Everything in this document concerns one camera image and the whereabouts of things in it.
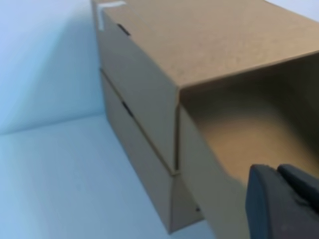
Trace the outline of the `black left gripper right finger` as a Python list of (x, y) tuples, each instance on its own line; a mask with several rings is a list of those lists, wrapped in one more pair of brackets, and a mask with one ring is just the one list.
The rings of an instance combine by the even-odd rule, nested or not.
[(277, 171), (293, 190), (312, 208), (319, 207), (319, 179), (289, 164), (282, 164)]

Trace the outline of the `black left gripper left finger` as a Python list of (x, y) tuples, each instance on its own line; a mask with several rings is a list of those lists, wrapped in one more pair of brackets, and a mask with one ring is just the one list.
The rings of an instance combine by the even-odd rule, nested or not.
[(312, 208), (270, 166), (251, 166), (245, 208), (252, 239), (319, 237), (319, 208)]

